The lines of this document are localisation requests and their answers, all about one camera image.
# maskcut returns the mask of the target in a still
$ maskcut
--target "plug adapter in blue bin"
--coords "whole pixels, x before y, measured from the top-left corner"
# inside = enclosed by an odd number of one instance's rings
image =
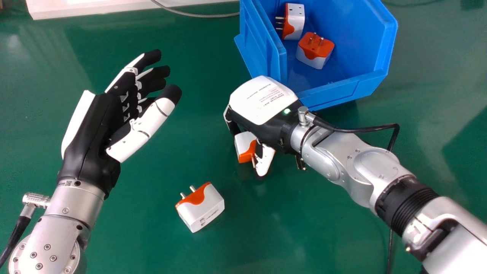
[[[298,41],[281,40],[275,17],[284,0],[241,0],[240,34],[235,42],[252,77],[266,75],[287,85],[310,108],[319,110],[368,96],[389,70],[397,21],[380,0],[299,0],[303,33],[316,32],[335,43],[322,70],[296,60]]]

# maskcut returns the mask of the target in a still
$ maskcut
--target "gray cable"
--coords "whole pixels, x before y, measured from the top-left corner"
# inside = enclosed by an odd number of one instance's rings
[[[164,6],[163,4],[159,3],[157,0],[150,0],[150,1],[152,3],[158,5],[159,7],[161,7],[163,9],[169,11],[169,12],[176,13],[176,14],[179,14],[179,15],[189,16],[189,17],[196,17],[196,18],[226,18],[226,17],[238,16],[240,14],[240,12],[228,13],[228,14],[195,14],[195,13],[187,13],[187,12],[178,11],[178,10],[175,10],[175,9],[168,8],[168,7]]]

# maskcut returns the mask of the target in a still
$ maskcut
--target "black and white robotic hand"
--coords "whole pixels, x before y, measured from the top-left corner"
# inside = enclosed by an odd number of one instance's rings
[[[86,250],[103,202],[115,186],[120,163],[142,147],[181,98],[166,86],[169,67],[144,69],[161,59],[154,50],[127,64],[105,93],[85,91],[61,146],[62,168],[52,195],[27,193],[24,210],[0,257],[9,254],[11,274],[82,274]],[[162,90],[156,97],[152,92]],[[32,233],[20,242],[34,210],[45,208]]]
[[[259,76],[231,95],[224,119],[235,139],[240,163],[267,174],[276,150],[296,156],[342,186],[402,237],[423,273],[485,273],[487,226],[452,199],[420,183],[391,152],[397,124],[341,129],[314,114],[292,90]],[[373,147],[354,133],[394,128],[388,149]]]

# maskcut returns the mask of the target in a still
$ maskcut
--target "green tabletop surface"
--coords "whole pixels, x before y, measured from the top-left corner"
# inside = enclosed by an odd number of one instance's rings
[[[341,127],[401,125],[401,163],[440,195],[487,221],[487,5],[394,0],[399,23],[389,75],[369,97],[320,112]],[[26,192],[51,195],[60,146],[85,89],[102,93],[142,52],[162,51],[183,97],[106,200],[87,249],[88,273],[379,274],[388,228],[315,171],[277,154],[268,177],[237,163],[223,121],[250,79],[233,38],[239,19],[162,9],[33,21],[22,1],[0,11],[0,247]],[[226,13],[238,3],[187,7]],[[390,132],[361,135],[387,145]],[[211,181],[225,211],[192,234],[174,205]],[[420,271],[395,236],[393,273]],[[7,272],[4,266],[0,271]]]

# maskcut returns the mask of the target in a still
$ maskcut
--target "robotic hand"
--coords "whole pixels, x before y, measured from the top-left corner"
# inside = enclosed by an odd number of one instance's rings
[[[9,273],[86,272],[84,251],[118,180],[120,163],[152,137],[181,98],[177,86],[166,86],[168,66],[144,71],[160,59],[159,50],[143,53],[120,71],[105,93],[83,93],[62,141],[63,163],[54,194],[27,193],[22,200],[24,210],[0,257],[1,266],[13,251]],[[147,97],[161,89],[157,97]],[[46,209],[44,215],[16,246],[37,207]]]
[[[420,183],[391,153],[396,124],[340,129],[308,112],[293,91],[259,76],[231,95],[224,119],[239,162],[252,161],[265,176],[275,150],[294,154],[342,186],[357,204],[379,216],[430,274],[484,273],[487,226],[447,197]],[[395,128],[388,150],[355,134]]]

